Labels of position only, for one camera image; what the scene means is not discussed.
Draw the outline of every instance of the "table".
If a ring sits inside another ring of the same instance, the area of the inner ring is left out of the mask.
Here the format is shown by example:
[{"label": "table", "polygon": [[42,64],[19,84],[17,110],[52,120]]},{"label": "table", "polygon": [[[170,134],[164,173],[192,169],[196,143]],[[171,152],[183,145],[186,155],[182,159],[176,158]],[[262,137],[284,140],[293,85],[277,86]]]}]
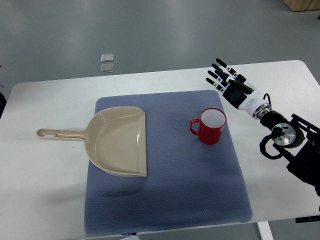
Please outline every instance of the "table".
[{"label": "table", "polygon": [[[233,66],[289,120],[295,113],[320,126],[320,86],[298,60]],[[76,141],[44,141],[40,128],[83,130],[99,98],[213,89],[208,67],[17,84],[0,120],[0,239],[74,239],[84,230],[88,157]],[[251,222],[319,214],[320,197],[270,160],[259,143],[270,131],[222,96],[234,148],[245,179]]]}]

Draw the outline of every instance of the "dustpan handle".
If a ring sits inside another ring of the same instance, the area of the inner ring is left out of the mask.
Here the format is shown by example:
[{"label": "dustpan handle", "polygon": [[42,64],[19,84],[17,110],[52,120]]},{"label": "dustpan handle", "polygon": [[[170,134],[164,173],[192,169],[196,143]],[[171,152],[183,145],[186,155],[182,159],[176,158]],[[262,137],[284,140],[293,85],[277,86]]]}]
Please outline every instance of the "dustpan handle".
[{"label": "dustpan handle", "polygon": [[39,129],[36,136],[44,140],[84,141],[85,131]]}]

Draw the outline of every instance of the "robot finger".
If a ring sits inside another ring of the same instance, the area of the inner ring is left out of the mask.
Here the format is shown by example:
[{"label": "robot finger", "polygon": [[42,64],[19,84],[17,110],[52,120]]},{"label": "robot finger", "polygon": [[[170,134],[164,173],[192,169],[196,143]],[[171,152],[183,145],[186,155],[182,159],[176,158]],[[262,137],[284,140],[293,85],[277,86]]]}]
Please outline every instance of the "robot finger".
[{"label": "robot finger", "polygon": [[205,79],[208,83],[210,83],[211,85],[213,85],[218,91],[220,91],[221,93],[224,93],[226,88],[224,86],[219,85],[218,83],[212,81],[210,78],[206,78]]}]

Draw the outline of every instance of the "red mug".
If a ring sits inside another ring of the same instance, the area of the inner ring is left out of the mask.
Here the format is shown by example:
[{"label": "red mug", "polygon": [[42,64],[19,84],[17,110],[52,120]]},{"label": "red mug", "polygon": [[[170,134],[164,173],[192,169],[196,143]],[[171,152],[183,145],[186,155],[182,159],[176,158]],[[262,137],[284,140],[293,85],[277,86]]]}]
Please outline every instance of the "red mug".
[{"label": "red mug", "polygon": [[[227,122],[227,117],[223,111],[218,108],[210,107],[200,115],[190,121],[190,131],[198,136],[204,144],[212,145],[219,141],[222,131]],[[193,130],[192,124],[199,123],[198,131]]]}]

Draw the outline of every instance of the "mug handle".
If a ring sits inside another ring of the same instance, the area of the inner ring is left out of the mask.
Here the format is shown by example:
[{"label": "mug handle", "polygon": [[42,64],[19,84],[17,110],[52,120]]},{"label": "mug handle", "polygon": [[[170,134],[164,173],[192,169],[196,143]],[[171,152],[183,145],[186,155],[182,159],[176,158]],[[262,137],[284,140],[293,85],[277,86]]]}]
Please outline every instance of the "mug handle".
[{"label": "mug handle", "polygon": [[192,124],[195,124],[195,123],[200,123],[200,119],[199,119],[199,118],[195,118],[195,119],[192,119],[192,120],[190,121],[190,131],[191,131],[194,135],[198,136],[198,135],[199,135],[199,132],[192,129]]}]

